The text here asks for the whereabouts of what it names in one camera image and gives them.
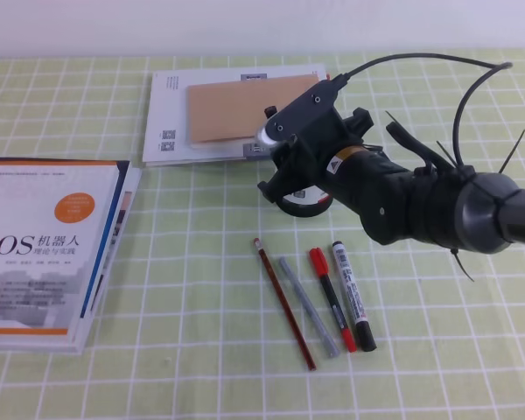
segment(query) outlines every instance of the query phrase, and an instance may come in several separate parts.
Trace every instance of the black marker cap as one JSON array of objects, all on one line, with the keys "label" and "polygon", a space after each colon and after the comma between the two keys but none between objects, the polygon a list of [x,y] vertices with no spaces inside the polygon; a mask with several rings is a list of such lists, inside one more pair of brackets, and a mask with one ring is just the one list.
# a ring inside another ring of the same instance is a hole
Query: black marker cap
[{"label": "black marker cap", "polygon": [[358,346],[364,352],[373,352],[377,345],[375,344],[374,335],[367,321],[361,321],[356,324],[356,340]]}]

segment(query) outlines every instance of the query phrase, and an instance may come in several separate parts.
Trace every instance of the red marker cap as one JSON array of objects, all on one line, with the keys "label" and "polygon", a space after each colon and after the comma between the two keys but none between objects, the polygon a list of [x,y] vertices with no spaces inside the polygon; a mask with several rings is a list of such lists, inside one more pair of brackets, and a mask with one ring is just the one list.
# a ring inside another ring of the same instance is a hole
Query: red marker cap
[{"label": "red marker cap", "polygon": [[344,339],[344,344],[346,344],[346,348],[348,349],[348,352],[350,353],[355,352],[356,343],[354,342],[354,337],[352,337],[350,328],[344,328],[340,333],[342,334],[342,338]]},{"label": "red marker cap", "polygon": [[329,266],[326,264],[326,259],[321,248],[313,248],[309,251],[309,257],[311,258],[313,267],[315,267],[315,271],[317,271],[318,277],[326,276],[329,273]]}]

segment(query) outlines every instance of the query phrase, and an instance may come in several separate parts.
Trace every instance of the marker cap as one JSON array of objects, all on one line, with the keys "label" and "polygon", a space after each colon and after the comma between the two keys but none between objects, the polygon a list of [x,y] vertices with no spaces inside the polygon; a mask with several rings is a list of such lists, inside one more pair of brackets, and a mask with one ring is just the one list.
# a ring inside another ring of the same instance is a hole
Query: marker cap
[{"label": "marker cap", "polygon": [[356,337],[360,349],[364,352],[373,352],[377,345],[375,344],[374,335],[367,321],[361,321],[356,324]]},{"label": "marker cap", "polygon": [[329,267],[321,248],[313,248],[309,251],[309,257],[311,258],[311,262],[313,263],[313,267],[315,268],[318,277],[328,274]]},{"label": "marker cap", "polygon": [[350,353],[355,352],[356,343],[354,343],[354,337],[352,337],[350,328],[343,329],[341,333],[342,333],[342,339],[344,340],[344,343],[346,344],[346,348],[348,349],[348,352]]}]

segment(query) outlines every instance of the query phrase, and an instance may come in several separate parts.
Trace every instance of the gray pen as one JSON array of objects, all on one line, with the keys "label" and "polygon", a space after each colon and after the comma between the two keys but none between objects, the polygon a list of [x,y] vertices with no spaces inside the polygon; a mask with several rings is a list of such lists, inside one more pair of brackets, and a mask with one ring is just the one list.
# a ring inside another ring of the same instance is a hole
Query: gray pen
[{"label": "gray pen", "polygon": [[318,335],[321,338],[321,341],[323,341],[323,345],[325,346],[329,356],[337,357],[340,354],[339,348],[336,347],[336,344],[334,344],[333,337],[331,337],[331,334],[329,334],[329,332],[326,330],[325,324],[323,324],[323,321],[319,317],[319,314],[313,306],[312,301],[309,300],[309,297],[305,294],[304,288],[302,287],[294,272],[291,270],[290,265],[284,257],[280,258],[280,266],[282,267],[283,272],[286,273],[286,276],[290,279],[291,285],[293,286],[297,297],[299,300],[301,300],[301,304],[304,306],[305,311],[309,315],[309,318],[311,318],[311,321],[313,321],[313,324],[317,328]]}]

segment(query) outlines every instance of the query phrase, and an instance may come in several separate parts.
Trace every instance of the brown notebook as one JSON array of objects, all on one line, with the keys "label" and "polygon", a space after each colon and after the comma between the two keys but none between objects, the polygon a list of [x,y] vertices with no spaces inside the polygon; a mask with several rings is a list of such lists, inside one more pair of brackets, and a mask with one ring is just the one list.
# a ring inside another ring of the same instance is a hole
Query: brown notebook
[{"label": "brown notebook", "polygon": [[206,144],[252,137],[266,122],[265,108],[284,108],[318,81],[316,74],[307,74],[189,86],[189,142]]}]

